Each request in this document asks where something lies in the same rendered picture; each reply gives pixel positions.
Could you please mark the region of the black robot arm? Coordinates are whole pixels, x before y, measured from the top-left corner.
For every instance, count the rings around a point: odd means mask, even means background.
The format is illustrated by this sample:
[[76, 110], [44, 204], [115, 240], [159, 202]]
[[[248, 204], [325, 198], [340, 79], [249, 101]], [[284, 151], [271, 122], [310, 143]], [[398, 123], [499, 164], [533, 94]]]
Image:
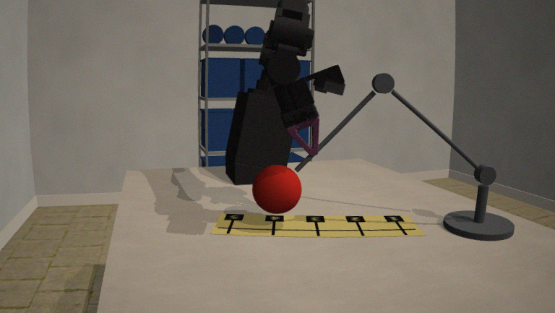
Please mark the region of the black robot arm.
[[278, 2], [275, 19], [270, 21], [268, 34], [264, 34], [259, 57], [259, 64], [264, 69], [260, 80], [257, 80], [256, 89], [248, 88], [248, 93], [253, 92], [276, 98], [273, 88], [279, 84], [288, 84], [296, 109], [300, 109], [315, 103], [307, 83], [314, 79], [314, 90], [321, 93], [343, 95], [345, 80], [339, 65], [295, 81], [301, 71], [297, 54], [305, 57], [307, 49], [311, 48], [314, 37], [314, 30], [309, 28], [309, 20], [307, 0], [280, 0]]

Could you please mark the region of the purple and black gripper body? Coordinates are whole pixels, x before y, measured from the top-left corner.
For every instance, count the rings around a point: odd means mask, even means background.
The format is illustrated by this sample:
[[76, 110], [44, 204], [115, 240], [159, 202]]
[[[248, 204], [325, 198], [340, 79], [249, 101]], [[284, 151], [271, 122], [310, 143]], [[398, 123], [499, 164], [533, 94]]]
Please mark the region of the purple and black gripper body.
[[274, 87], [273, 90], [282, 111], [280, 115], [286, 129], [319, 116], [317, 108], [313, 103], [303, 108], [296, 109], [287, 85], [279, 85]]

